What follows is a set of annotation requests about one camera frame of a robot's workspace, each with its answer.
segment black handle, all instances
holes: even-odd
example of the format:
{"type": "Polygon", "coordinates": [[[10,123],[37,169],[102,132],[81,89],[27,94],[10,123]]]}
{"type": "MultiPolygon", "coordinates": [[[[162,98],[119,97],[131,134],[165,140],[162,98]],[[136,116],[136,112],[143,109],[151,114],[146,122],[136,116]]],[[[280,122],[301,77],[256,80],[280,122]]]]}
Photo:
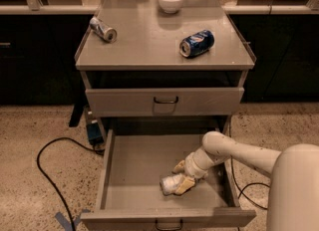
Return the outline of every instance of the black handle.
{"type": "Polygon", "coordinates": [[[159,101],[157,100],[157,97],[154,97],[154,102],[157,104],[177,104],[179,101],[178,97],[175,97],[174,101],[159,101]]]}
{"type": "Polygon", "coordinates": [[[179,226],[178,227],[172,227],[172,228],[159,228],[159,224],[158,224],[158,221],[156,220],[156,228],[159,230],[159,231],[178,231],[178,230],[181,230],[182,229],[182,219],[180,220],[179,222],[179,226]]]}

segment open drawer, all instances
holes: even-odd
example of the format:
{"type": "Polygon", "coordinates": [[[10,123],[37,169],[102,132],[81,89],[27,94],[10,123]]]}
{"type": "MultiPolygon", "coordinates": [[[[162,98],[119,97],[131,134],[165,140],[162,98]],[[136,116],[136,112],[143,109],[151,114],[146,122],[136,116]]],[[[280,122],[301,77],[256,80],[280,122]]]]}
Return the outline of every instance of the open drawer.
{"type": "Polygon", "coordinates": [[[116,135],[108,131],[89,230],[180,230],[244,227],[255,211],[242,210],[224,164],[182,196],[164,196],[160,179],[201,144],[201,134],[116,135]]]}

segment white bowl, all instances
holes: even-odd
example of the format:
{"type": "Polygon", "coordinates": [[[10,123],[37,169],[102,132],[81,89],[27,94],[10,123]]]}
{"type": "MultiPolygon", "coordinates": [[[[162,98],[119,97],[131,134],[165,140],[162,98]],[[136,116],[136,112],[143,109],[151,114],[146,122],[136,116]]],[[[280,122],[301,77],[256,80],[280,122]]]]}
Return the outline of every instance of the white bowl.
{"type": "Polygon", "coordinates": [[[166,13],[175,13],[182,6],[183,0],[159,0],[160,7],[166,13]]]}

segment black cable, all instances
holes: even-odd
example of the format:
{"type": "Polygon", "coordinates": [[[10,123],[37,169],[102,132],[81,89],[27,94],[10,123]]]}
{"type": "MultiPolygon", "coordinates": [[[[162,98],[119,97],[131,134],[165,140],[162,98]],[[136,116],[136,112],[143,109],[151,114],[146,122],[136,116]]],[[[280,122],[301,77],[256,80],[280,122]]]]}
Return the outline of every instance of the black cable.
{"type": "Polygon", "coordinates": [[[70,223],[71,223],[71,227],[72,227],[72,230],[73,231],[76,231],[76,227],[75,227],[75,224],[74,224],[74,221],[73,221],[73,217],[72,217],[72,214],[71,214],[71,211],[70,211],[70,208],[67,204],[67,201],[65,200],[65,198],[63,197],[62,193],[60,192],[59,188],[57,187],[57,185],[53,182],[53,180],[50,178],[50,176],[42,169],[41,165],[40,165],[40,156],[42,154],[42,152],[49,146],[51,145],[52,143],[56,142],[56,141],[59,141],[59,140],[70,140],[71,142],[77,144],[78,146],[82,147],[83,149],[85,150],[88,150],[88,151],[92,151],[96,154],[102,154],[103,150],[95,150],[95,147],[94,149],[90,149],[90,148],[87,148],[85,147],[84,145],[80,144],[79,142],[75,141],[74,139],[71,139],[71,138],[68,138],[68,137],[60,137],[60,138],[56,138],[56,139],[53,139],[51,140],[50,142],[48,142],[47,144],[45,144],[43,146],[43,148],[39,151],[38,153],[38,156],[37,156],[37,165],[38,165],[38,168],[39,170],[42,172],[42,174],[49,180],[49,182],[51,183],[51,185],[55,188],[55,190],[57,191],[58,195],[60,196],[67,212],[68,212],[68,216],[69,216],[69,219],[70,219],[70,223]]]}
{"type": "MultiPolygon", "coordinates": [[[[229,137],[231,137],[231,120],[230,120],[230,122],[229,122],[229,137]]],[[[235,178],[235,173],[234,173],[234,169],[233,169],[233,158],[232,158],[232,157],[231,157],[231,159],[230,159],[230,162],[231,162],[231,174],[232,174],[233,181],[234,181],[236,187],[238,188],[238,190],[240,191],[239,196],[238,196],[238,199],[240,198],[241,195],[243,195],[243,196],[244,196],[251,204],[253,204],[255,207],[260,208],[260,209],[262,209],[262,210],[268,210],[267,207],[263,207],[263,206],[257,204],[256,202],[254,202],[253,200],[251,200],[243,191],[244,191],[247,187],[252,186],[252,185],[263,185],[263,186],[266,186],[266,187],[268,187],[268,188],[269,188],[269,185],[267,185],[267,184],[265,184],[265,183],[262,183],[262,182],[253,182],[253,183],[247,184],[246,186],[244,186],[243,189],[241,189],[241,188],[239,187],[238,183],[237,183],[236,178],[235,178]]]]}

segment speckled floor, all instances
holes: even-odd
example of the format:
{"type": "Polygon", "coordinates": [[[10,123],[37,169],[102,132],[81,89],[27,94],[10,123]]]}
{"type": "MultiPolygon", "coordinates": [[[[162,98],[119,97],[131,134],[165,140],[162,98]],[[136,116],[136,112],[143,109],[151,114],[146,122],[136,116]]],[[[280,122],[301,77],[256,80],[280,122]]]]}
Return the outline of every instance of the speckled floor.
{"type": "MultiPolygon", "coordinates": [[[[78,127],[68,127],[71,112],[72,107],[0,107],[1,230],[65,230],[55,215],[61,212],[67,218],[66,210],[38,170],[36,158],[47,142],[61,136],[90,146],[84,118],[78,127]]],[[[317,103],[241,104],[232,119],[231,135],[240,142],[280,150],[300,142],[319,145],[318,123],[317,103]]],[[[83,209],[94,209],[100,156],[59,141],[43,152],[41,163],[61,188],[74,216],[83,209]]],[[[234,162],[234,172],[241,187],[256,181],[269,183],[238,162],[234,162]]],[[[255,186],[245,192],[257,203],[267,205],[266,188],[255,186]]],[[[243,197],[240,204],[257,212],[245,230],[265,230],[266,211],[256,209],[243,197]]],[[[80,223],[77,230],[87,229],[80,223]]]]}

